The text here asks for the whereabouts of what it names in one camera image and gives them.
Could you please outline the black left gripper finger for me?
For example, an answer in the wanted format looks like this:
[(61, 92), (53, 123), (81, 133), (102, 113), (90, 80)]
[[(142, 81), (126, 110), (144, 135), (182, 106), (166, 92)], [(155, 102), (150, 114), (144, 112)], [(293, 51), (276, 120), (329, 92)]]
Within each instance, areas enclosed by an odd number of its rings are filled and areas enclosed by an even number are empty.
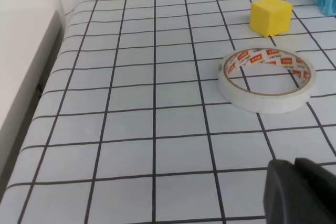
[(266, 223), (335, 223), (335, 175), (307, 158), (268, 163)]

